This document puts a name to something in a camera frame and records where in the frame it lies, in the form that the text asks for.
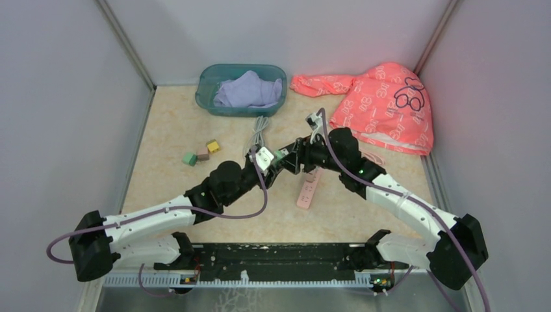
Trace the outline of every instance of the power strip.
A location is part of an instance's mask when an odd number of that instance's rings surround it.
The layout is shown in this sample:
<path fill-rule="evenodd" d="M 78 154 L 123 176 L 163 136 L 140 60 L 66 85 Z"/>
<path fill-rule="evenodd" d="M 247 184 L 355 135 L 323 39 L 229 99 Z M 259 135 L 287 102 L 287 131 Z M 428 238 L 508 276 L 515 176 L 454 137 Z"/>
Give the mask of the power strip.
<path fill-rule="evenodd" d="M 296 205 L 303 209 L 309 209 L 312 199 L 314 198 L 314 192 L 316 187 L 318 187 L 318 181 L 322 177 L 323 169 L 317 167 L 316 169 L 305 174 L 306 180 L 302 185 L 300 194 L 298 195 L 298 200 Z"/>

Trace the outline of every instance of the gray wall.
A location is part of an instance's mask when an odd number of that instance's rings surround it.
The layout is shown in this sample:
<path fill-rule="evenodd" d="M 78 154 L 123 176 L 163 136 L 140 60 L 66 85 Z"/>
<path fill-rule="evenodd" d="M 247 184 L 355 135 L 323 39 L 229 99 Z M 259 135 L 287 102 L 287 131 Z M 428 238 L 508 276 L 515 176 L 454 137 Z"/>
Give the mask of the gray wall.
<path fill-rule="evenodd" d="M 118 210 L 149 90 L 92 0 L 0 1 L 0 47 L 0 311 L 73 311 L 46 246 Z"/>
<path fill-rule="evenodd" d="M 410 68 L 448 0 L 108 0 L 153 81 L 195 83 L 215 63 L 275 64 L 288 75 Z"/>
<path fill-rule="evenodd" d="M 494 311 L 549 311 L 551 2 L 465 1 L 422 78 L 452 209 L 482 223 Z"/>

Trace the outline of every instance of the pink jacket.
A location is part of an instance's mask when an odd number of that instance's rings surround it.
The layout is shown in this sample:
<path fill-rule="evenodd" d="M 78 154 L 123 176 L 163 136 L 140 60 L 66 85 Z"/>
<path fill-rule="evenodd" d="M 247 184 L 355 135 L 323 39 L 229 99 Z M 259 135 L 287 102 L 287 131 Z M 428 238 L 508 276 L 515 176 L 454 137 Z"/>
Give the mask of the pink jacket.
<path fill-rule="evenodd" d="M 418 155 L 432 149 L 428 93 L 419 78 L 398 63 L 383 63 L 359 76 L 294 76 L 290 88 L 311 97 L 347 94 L 329 124 L 349 127 L 359 140 Z"/>

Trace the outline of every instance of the tabletop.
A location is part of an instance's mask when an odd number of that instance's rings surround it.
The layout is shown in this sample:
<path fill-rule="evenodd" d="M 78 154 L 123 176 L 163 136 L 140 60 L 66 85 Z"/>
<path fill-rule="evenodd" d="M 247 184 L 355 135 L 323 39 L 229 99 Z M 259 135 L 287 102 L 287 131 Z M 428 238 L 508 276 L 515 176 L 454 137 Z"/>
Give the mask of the tabletop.
<path fill-rule="evenodd" d="M 200 184 L 222 161 L 244 164 L 242 150 L 253 134 L 254 118 L 213 116 L 194 100 L 196 86 L 157 88 L 138 157 L 123 205 L 131 213 L 166 202 Z M 276 150 L 311 129 L 305 118 L 320 107 L 330 116 L 344 96 L 311 98 L 293 91 L 264 130 L 266 145 Z M 210 160 L 189 166 L 182 162 L 186 152 L 195 152 L 211 139 L 221 150 Z M 431 202 L 425 171 L 418 155 L 390 151 L 360 142 L 360 148 L 384 158 L 384 166 L 395 180 Z M 365 242 L 379 229 L 410 237 L 418 235 L 383 208 L 346 190 L 336 172 L 324 170 L 310 209 L 297 207 L 304 174 L 282 172 L 268 190 L 268 206 L 255 218 L 214 218 L 192 227 L 177 229 L 198 242 Z M 234 204 L 227 215 L 247 215 L 259 210 L 263 193 L 253 188 Z"/>

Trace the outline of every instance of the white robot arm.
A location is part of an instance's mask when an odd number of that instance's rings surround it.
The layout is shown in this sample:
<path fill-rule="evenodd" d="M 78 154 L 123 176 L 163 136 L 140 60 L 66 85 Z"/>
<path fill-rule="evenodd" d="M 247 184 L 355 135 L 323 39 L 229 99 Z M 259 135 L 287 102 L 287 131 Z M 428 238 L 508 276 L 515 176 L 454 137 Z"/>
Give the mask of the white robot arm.
<path fill-rule="evenodd" d="M 222 215 L 224 207 L 255 186 L 269 189 L 282 170 L 298 174 L 316 167 L 340 172 L 339 179 L 348 190 L 390 211 L 422 237 L 402 237 L 387 230 L 377 232 L 365 244 L 365 257 L 371 266 L 398 261 L 432 271 L 449 288 L 460 289 L 465 284 L 470 271 L 459 251 L 434 216 L 421 205 L 431 207 L 432 213 L 451 229 L 475 268 L 486 261 L 486 246 L 475 218 L 470 215 L 458 218 L 411 194 L 384 168 L 361 156 L 350 129 L 334 129 L 324 138 L 319 115 L 311 114 L 307 122 L 313 129 L 311 136 L 297 138 L 273 153 L 267 148 L 253 149 L 243 169 L 236 162 L 225 161 L 201 184 L 170 201 L 130 214 L 102 218 L 94 211 L 85 215 L 77 231 L 98 226 L 105 229 L 72 235 L 69 244 L 77 279 L 90 281 L 112 268 L 139 267 L 142 263 L 154 263 L 159 269 L 185 268 L 194 256 L 185 234 L 152 237 L 215 216 L 242 218 Z M 345 174 L 347 171 L 356 177 L 351 178 Z M 371 187 L 357 180 L 367 181 Z"/>

